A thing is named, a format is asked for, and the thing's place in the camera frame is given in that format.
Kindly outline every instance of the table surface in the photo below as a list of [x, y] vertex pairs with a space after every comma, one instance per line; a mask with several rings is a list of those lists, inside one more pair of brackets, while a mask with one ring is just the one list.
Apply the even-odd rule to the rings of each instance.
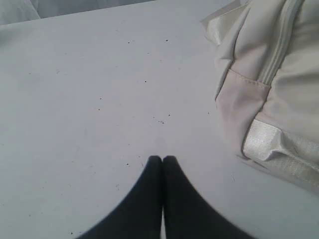
[[0, 27], [0, 238], [74, 238], [175, 155], [200, 194], [260, 239], [316, 238], [319, 199], [222, 142], [215, 47], [230, 1], [157, 0]]

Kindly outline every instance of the white table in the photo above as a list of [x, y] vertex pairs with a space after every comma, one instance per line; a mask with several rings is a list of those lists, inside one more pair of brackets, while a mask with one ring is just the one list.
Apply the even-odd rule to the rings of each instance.
[[230, 1], [157, 0], [0, 27], [0, 238], [74, 238], [175, 155], [260, 239], [316, 238], [319, 199], [255, 171], [216, 130], [202, 19]]

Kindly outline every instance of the zipper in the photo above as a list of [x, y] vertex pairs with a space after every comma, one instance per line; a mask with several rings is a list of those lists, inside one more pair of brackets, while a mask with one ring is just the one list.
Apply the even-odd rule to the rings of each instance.
[[258, 82], [271, 85], [289, 46], [295, 18], [303, 1], [304, 0], [286, 0], [274, 32], [275, 44], [265, 62], [265, 67], [263, 67], [259, 74]]

